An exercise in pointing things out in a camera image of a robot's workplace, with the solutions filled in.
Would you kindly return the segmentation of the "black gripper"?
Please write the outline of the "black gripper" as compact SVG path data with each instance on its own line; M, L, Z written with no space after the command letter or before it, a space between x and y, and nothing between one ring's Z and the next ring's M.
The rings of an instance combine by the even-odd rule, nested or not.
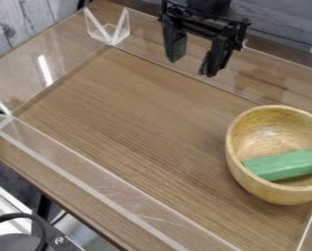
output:
M161 0L165 55L176 63L187 54L188 33L213 41L200 75L213 77L227 66L233 50L244 47L251 20L231 11L232 0Z

